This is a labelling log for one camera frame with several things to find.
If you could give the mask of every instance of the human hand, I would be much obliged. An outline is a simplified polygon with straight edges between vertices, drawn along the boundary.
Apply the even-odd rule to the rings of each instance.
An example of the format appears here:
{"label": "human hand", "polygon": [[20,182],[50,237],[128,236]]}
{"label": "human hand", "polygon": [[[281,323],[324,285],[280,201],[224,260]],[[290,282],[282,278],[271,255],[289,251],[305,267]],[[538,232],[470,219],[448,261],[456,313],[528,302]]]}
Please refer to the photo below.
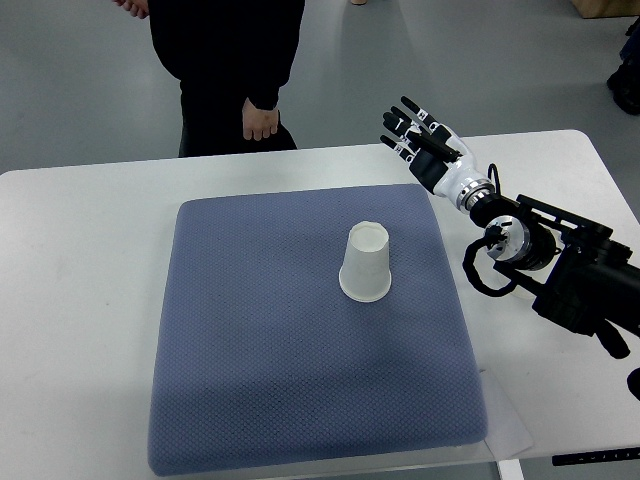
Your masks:
{"label": "human hand", "polygon": [[138,17],[140,20],[149,16],[147,0],[113,0],[113,3],[124,8],[132,17]]}
{"label": "human hand", "polygon": [[247,98],[242,107],[242,135],[245,140],[260,141],[278,133],[278,108],[259,110]]}

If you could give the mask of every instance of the black shirt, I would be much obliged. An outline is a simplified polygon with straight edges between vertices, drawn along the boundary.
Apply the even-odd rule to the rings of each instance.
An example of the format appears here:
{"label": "black shirt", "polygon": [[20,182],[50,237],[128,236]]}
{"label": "black shirt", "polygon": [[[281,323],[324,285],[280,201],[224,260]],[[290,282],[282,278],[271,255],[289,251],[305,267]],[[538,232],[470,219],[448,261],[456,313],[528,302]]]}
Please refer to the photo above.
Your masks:
{"label": "black shirt", "polygon": [[271,110],[289,80],[304,0],[149,0],[153,45],[176,78],[242,85]]}

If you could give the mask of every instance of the person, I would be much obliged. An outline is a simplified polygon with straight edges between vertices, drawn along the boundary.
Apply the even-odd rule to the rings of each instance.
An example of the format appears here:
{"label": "person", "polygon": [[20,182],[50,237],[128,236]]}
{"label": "person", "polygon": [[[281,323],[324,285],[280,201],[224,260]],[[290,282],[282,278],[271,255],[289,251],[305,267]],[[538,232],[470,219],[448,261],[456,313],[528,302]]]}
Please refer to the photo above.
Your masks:
{"label": "person", "polygon": [[189,8],[175,0],[114,1],[149,16],[158,58],[180,80],[181,157],[297,148],[278,100],[304,0],[200,0]]}
{"label": "person", "polygon": [[640,27],[638,21],[629,30],[629,40],[620,51],[622,65],[609,77],[607,86],[613,100],[630,115],[640,115]]}

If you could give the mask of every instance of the black pants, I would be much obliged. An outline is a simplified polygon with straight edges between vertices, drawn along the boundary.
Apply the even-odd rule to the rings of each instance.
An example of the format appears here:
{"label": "black pants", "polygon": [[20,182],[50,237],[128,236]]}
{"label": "black pants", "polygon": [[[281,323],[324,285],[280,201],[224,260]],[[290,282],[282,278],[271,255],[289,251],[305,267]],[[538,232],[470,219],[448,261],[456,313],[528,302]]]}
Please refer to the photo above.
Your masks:
{"label": "black pants", "polygon": [[216,82],[180,82],[182,89],[182,140],[180,157],[295,150],[289,131],[278,122],[269,138],[245,140],[242,106],[247,98],[242,85]]}

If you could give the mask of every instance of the upside-down cup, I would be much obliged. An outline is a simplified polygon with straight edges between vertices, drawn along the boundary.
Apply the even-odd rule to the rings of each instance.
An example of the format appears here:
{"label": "upside-down cup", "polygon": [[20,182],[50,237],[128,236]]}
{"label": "upside-down cup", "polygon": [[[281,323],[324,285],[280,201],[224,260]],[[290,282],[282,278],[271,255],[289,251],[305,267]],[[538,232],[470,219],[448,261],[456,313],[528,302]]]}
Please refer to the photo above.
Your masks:
{"label": "upside-down cup", "polygon": [[340,288],[358,302],[375,302],[391,288],[389,233],[376,222],[360,222],[349,232],[338,274]]}

